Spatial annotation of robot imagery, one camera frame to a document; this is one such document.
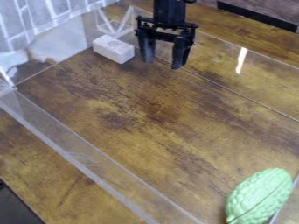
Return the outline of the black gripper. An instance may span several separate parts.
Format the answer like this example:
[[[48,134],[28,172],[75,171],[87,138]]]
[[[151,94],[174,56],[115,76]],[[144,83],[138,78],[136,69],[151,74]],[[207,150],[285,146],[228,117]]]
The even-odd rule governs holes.
[[[154,16],[138,16],[138,36],[143,62],[155,59],[155,40],[172,42],[172,69],[183,67],[188,60],[198,25],[186,21],[187,4],[196,0],[154,0]]]

